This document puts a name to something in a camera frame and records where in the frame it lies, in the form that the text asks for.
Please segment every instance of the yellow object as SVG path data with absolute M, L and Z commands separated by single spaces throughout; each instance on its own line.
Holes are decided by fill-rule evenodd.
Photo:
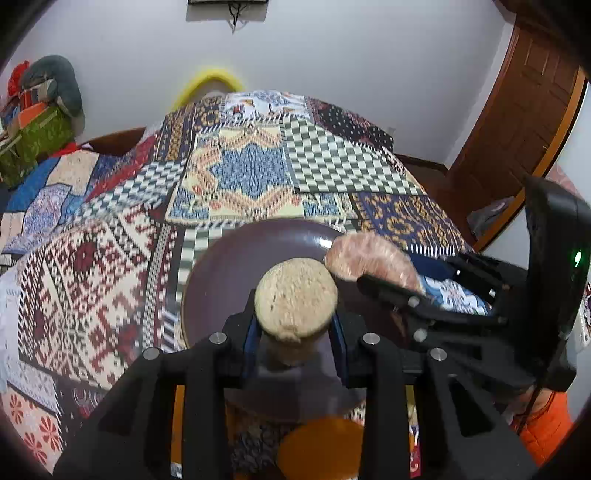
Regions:
M 363 427 L 345 419 L 311 421 L 283 439 L 277 465 L 288 480 L 345 480 L 357 476 Z
M 227 86 L 231 92 L 241 92 L 244 90 L 242 83 L 234 75 L 223 69 L 208 69 L 204 72 L 199 73 L 189 83 L 183 93 L 177 98 L 173 105 L 173 110 L 181 108 L 183 105 L 188 104 L 191 99 L 195 96 L 199 89 L 203 88 L 206 83 L 209 82 L 221 82 Z

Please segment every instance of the patchwork quilt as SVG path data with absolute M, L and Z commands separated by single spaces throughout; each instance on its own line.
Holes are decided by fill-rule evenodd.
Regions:
M 259 90 L 182 107 L 121 157 L 77 150 L 41 163 L 0 222 L 1 406 L 33 455 L 52 471 L 142 350 L 185 348 L 190 270 L 233 229 L 307 218 L 375 230 L 412 254 L 468 249 L 393 151 L 358 115 Z M 488 311 L 452 280 L 422 282 L 442 307 Z M 235 415 L 234 469 L 273 463 L 294 426 Z M 363 423 L 365 407 L 346 415 Z

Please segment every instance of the white wall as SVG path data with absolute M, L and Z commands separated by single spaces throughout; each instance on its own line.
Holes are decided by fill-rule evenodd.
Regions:
M 264 22 L 234 35 L 225 20 L 186 17 L 186 0 L 57 0 L 0 85 L 24 59 L 67 57 L 92 138 L 155 121 L 197 72 L 225 67 L 247 89 L 316 96 L 394 127 L 396 151 L 442 163 L 506 26 L 491 0 L 271 0 Z
M 483 252 L 489 257 L 527 268 L 530 260 L 530 235 L 522 208 L 505 230 Z
M 558 159 L 557 164 L 574 183 L 582 197 L 591 203 L 591 98 L 589 88 L 583 104 Z M 530 254 L 530 237 L 522 209 L 484 253 L 491 257 L 527 268 Z M 574 349 L 574 337 L 569 339 L 569 349 Z M 578 353 L 577 377 L 569 388 L 569 411 L 576 418 L 591 393 L 591 345 Z
M 456 141 L 447 154 L 447 158 L 444 162 L 447 168 L 450 168 L 456 161 L 457 156 L 460 154 L 464 144 L 466 143 L 466 140 L 468 140 L 470 133 L 472 133 L 472 129 L 474 128 L 474 125 L 476 125 L 476 121 L 478 120 L 478 117 L 480 116 L 480 113 L 482 112 L 482 109 L 484 108 L 485 103 L 491 94 L 491 90 L 495 85 L 496 78 L 499 76 L 499 72 L 503 66 L 503 60 L 505 60 L 507 48 L 509 47 L 509 42 L 511 41 L 513 26 L 515 24 L 515 14 L 506 10 L 503 5 L 499 4 L 499 2 L 497 2 L 497 6 L 499 9 L 501 9 L 505 18 L 505 25 L 503 26 L 501 39 L 499 40 L 495 56 L 492 59 L 491 67 L 486 74 L 482 88 L 480 89 L 480 92 L 474 101 L 474 105 L 472 105 L 472 108 L 470 108 L 468 112 L 466 121 L 464 122 L 456 138 Z

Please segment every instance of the raw meat in plastic wrap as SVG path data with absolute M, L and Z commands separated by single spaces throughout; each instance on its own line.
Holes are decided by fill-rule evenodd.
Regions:
M 343 280 L 355 281 L 369 274 L 407 290 L 424 294 L 417 270 L 407 254 L 373 232 L 357 232 L 335 239 L 324 264 Z

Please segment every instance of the wooden door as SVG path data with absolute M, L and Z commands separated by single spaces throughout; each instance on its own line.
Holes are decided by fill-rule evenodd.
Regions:
M 466 213 L 521 190 L 523 176 L 544 156 L 573 93 L 579 66 L 555 38 L 516 26 L 508 55 L 511 51 L 487 113 L 450 170 Z

